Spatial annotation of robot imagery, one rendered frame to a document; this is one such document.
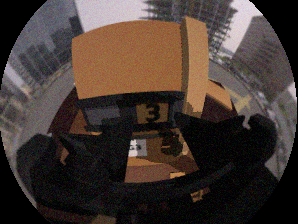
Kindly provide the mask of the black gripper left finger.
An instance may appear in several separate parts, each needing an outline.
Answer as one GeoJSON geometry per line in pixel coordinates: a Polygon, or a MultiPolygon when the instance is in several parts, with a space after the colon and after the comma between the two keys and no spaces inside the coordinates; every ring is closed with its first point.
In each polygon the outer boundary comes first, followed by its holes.
{"type": "Polygon", "coordinates": [[[116,177],[117,183],[125,183],[126,167],[128,167],[128,153],[130,139],[133,135],[133,116],[126,116],[120,123],[106,129],[106,132],[94,135],[74,135],[74,133],[61,133],[59,141],[69,153],[78,153],[82,156],[97,157],[116,177]]]}

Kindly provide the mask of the white paper ticket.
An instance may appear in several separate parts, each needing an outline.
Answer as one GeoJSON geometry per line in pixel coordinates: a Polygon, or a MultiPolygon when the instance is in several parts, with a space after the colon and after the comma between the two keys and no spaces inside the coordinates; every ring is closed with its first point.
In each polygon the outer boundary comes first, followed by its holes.
{"type": "Polygon", "coordinates": [[[146,156],[145,139],[130,140],[129,157],[146,156]]]}

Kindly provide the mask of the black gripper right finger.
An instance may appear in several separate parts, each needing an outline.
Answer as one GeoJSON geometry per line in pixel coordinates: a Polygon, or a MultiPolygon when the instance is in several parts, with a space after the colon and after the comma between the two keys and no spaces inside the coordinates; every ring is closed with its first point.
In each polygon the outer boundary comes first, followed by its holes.
{"type": "Polygon", "coordinates": [[[188,144],[198,169],[204,169],[212,164],[209,160],[220,148],[229,129],[237,128],[245,123],[245,116],[242,115],[234,116],[234,119],[230,117],[221,123],[220,121],[213,123],[213,121],[198,119],[188,113],[174,112],[173,119],[188,144]]]}

